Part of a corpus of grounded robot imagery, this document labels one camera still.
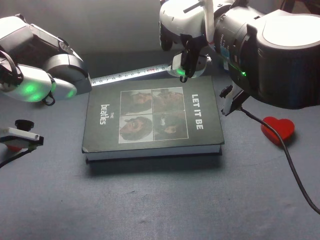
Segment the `gray tablecloth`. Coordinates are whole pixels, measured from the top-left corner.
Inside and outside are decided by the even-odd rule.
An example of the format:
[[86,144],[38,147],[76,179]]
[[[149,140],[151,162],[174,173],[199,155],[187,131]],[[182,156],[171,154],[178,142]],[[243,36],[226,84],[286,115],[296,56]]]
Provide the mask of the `gray tablecloth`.
[[[213,76],[216,94],[230,83]],[[53,107],[0,95],[0,125],[35,122],[44,146],[0,169],[3,240],[318,240],[320,216],[308,206],[281,149],[242,112],[220,116],[222,156],[86,165],[81,153],[88,94]],[[221,109],[223,101],[218,97]],[[320,205],[320,108],[285,110],[252,98],[258,117],[289,118],[289,151]],[[0,146],[0,159],[7,156]]]

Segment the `book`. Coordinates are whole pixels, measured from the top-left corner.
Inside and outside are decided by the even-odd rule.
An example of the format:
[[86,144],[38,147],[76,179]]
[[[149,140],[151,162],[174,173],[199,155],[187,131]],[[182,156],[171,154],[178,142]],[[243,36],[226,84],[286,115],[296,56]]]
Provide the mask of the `book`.
[[224,136],[210,76],[93,87],[82,152],[88,161],[219,154]]

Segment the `portrait photo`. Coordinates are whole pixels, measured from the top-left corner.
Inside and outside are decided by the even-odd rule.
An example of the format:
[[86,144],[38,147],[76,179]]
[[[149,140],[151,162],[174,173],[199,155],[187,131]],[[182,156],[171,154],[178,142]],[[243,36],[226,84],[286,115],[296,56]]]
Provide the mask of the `portrait photo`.
[[152,91],[135,90],[122,91],[120,101],[120,115],[152,114]]
[[152,90],[153,113],[173,113],[185,110],[182,87]]
[[158,113],[153,114],[154,140],[187,139],[188,129],[186,113]]
[[152,114],[120,116],[119,143],[150,142],[154,140]]

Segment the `gray fabric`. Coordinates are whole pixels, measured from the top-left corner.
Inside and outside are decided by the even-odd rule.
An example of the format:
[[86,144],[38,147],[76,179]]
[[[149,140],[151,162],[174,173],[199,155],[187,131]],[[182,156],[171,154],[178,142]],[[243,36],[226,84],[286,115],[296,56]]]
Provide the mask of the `gray fabric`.
[[[166,59],[148,54],[154,56],[150,65]],[[126,61],[126,69],[146,65],[141,55],[136,61],[129,57],[118,59]],[[103,62],[108,58],[84,56],[95,77],[125,68],[123,63],[108,70]],[[211,71],[218,96],[231,81],[216,63]],[[283,151],[244,113],[220,116],[222,156],[86,165],[81,146],[87,101],[84,94],[35,107],[0,95],[1,127],[25,118],[35,122],[34,133],[44,136],[44,146],[0,169],[0,239],[319,239],[320,218],[300,193]],[[221,109],[223,101],[217,101]],[[319,206],[319,107],[285,110],[252,98],[243,107],[261,118],[295,123],[289,151]],[[0,145],[0,159],[5,155]]]

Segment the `tape measure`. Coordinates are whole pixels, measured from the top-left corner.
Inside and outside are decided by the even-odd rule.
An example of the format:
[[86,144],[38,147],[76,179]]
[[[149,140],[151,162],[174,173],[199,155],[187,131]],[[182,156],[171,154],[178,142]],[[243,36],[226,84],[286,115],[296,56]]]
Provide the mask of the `tape measure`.
[[94,87],[94,86],[98,86],[98,85],[110,84],[110,83],[114,83],[114,82],[119,82],[119,81],[137,78],[137,77],[142,77],[142,76],[146,76],[146,75],[150,75],[150,74],[161,73],[161,72],[170,70],[169,69],[170,66],[171,65],[169,65],[169,64],[160,64],[160,65],[140,68],[140,69],[136,69],[136,70],[132,70],[132,71],[116,73],[113,75],[96,77],[96,78],[91,79],[91,85]]

